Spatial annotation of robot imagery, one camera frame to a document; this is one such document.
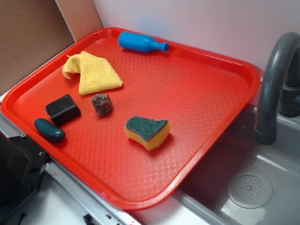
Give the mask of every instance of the yellow microfiber towel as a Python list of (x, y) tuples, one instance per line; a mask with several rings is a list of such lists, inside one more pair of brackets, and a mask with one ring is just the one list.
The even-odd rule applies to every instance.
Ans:
[(69, 57), (62, 73), (67, 79), (71, 79), (67, 73), (80, 73), (79, 93), (82, 95), (119, 88), (123, 84), (106, 59), (85, 51)]

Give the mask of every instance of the gray sink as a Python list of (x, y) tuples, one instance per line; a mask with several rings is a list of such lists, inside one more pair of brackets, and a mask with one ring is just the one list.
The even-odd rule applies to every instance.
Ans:
[(257, 144), (247, 105), (179, 189), (228, 224), (300, 224), (300, 123), (277, 121), (276, 142)]

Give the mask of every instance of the blue toy bottle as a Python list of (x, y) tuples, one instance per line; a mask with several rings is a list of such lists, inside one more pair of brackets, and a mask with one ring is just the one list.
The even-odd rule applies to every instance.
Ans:
[(129, 32), (123, 32), (120, 34), (119, 44), (122, 48), (144, 53), (148, 53), (156, 49), (159, 49), (163, 52), (167, 52), (169, 50), (169, 44), (166, 42), (159, 43), (150, 36)]

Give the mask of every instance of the red tray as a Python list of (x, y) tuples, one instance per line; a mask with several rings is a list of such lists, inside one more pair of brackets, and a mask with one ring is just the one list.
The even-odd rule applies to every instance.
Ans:
[[(260, 77), (249, 63), (171, 41), (167, 53), (122, 49), (118, 36), (123, 31), (107, 28), (86, 36), (14, 87), (1, 108), (110, 203), (138, 210), (172, 194), (255, 94)], [(62, 75), (67, 55), (83, 50), (106, 58), (124, 82), (103, 92), (114, 107), (103, 118), (91, 103), (94, 94), (79, 94), (80, 76)], [(63, 142), (52, 143), (34, 128), (34, 120), (51, 121), (45, 106), (65, 94), (82, 114), (61, 126), (67, 134)], [(124, 126), (134, 115), (172, 122), (158, 149), (148, 152), (127, 138)]]

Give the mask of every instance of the drain cover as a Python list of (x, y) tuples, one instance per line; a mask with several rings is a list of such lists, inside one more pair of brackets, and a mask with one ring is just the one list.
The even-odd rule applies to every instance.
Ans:
[(228, 180), (227, 194), (237, 205), (255, 209), (270, 200), (272, 184), (265, 175), (257, 171), (240, 171)]

